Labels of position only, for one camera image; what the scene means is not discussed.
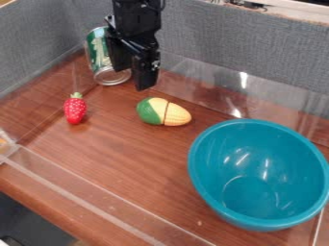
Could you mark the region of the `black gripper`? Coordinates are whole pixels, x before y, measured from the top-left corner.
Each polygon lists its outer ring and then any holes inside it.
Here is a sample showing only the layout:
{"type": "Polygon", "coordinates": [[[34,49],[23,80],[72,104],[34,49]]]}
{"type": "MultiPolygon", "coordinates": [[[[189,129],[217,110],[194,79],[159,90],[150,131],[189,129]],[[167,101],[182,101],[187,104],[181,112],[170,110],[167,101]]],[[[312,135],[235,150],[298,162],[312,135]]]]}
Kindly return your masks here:
{"type": "Polygon", "coordinates": [[[159,13],[110,14],[106,42],[115,72],[131,67],[138,91],[155,86],[159,72],[159,13]]]}

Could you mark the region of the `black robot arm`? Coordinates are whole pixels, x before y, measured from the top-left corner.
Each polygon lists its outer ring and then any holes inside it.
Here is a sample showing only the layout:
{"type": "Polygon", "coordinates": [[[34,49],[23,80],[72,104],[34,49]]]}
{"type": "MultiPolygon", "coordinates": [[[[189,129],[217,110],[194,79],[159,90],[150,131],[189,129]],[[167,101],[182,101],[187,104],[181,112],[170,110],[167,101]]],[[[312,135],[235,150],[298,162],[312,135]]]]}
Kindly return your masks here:
{"type": "Polygon", "coordinates": [[[138,91],[155,86],[161,53],[155,33],[166,0],[112,0],[106,43],[115,72],[130,69],[138,91]]]}

